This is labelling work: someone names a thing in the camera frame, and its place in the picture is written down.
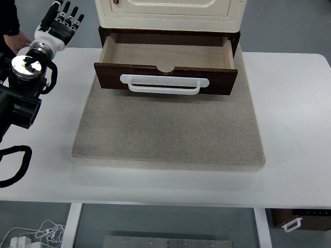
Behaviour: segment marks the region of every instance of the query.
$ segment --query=person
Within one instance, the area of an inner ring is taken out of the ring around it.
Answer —
[[[20,30],[15,0],[0,0],[0,52],[14,58],[31,41]]]

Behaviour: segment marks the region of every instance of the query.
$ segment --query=power adapter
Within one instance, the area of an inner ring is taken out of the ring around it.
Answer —
[[[10,240],[9,248],[42,248],[42,243],[31,243],[31,239],[26,236],[22,236],[20,237],[20,239],[18,239],[18,237],[15,237]]]

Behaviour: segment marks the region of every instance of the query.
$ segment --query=black sleeve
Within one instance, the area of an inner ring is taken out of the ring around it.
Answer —
[[[0,0],[0,34],[19,29],[15,0]]]

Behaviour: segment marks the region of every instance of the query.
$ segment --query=gray mat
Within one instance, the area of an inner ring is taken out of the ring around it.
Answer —
[[[230,96],[159,95],[92,86],[72,155],[76,164],[256,171],[265,158],[240,47]]]

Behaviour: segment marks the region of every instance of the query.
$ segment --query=white handle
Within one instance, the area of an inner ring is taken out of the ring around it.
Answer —
[[[286,233],[289,233],[289,232],[301,227],[301,220],[302,220],[302,218],[296,218],[296,219],[286,223],[285,225],[283,225],[282,228],[284,228],[284,231]]]
[[[120,81],[128,84],[129,89],[134,92],[177,94],[177,95],[195,95],[199,93],[201,87],[209,85],[208,79],[197,77],[176,77],[176,76],[151,76],[122,74]],[[189,88],[170,88],[160,86],[194,87]]]

